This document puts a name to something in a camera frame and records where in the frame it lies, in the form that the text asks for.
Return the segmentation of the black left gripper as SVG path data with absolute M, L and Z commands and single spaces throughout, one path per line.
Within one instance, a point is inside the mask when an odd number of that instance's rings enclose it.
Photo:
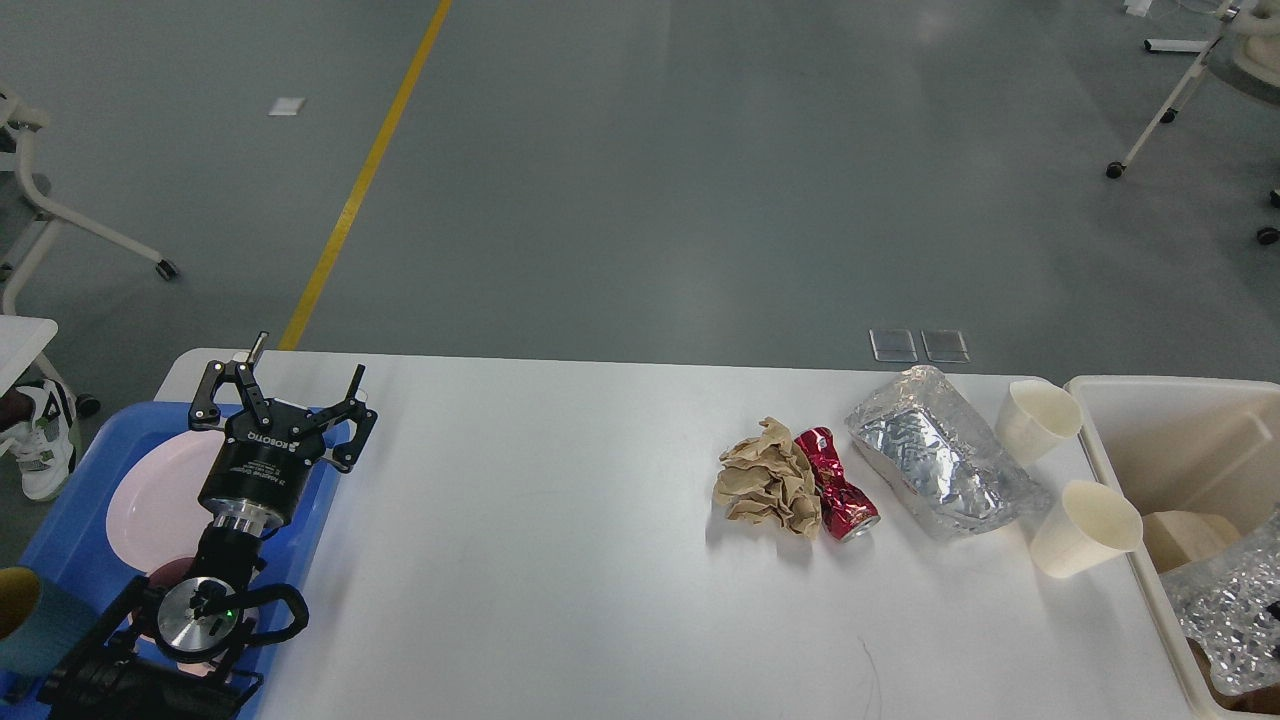
M 378 413 L 361 398 L 366 372 L 358 364 L 346 396 L 312 411 L 292 404 L 271 404 L 260 389 L 255 368 L 269 333 L 260 331 L 244 360 L 211 360 L 201 375 L 188 410 L 189 430 L 218 430 L 221 446 L 198 492 L 198 503 L 212 515 L 212 527 L 232 530 L 276 530 L 289 525 L 317 462 L 340 474 L 355 469 Z M 233 386 L 242 410 L 221 414 L 216 396 Z M 346 442 L 328 445 L 324 434 L 349 424 Z

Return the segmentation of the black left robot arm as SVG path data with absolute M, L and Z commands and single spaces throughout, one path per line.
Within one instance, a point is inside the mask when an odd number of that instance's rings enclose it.
M 191 565 L 172 582 L 127 582 L 55 666 L 37 698 L 54 719 L 233 719 L 261 688 L 262 652 L 310 620 L 300 591 L 332 506 L 315 489 L 348 473 L 378 414 L 357 365 L 342 400 L 308 407 L 268 397 L 243 360 L 210 361 L 187 413 L 218 445 L 195 501 L 209 519 Z

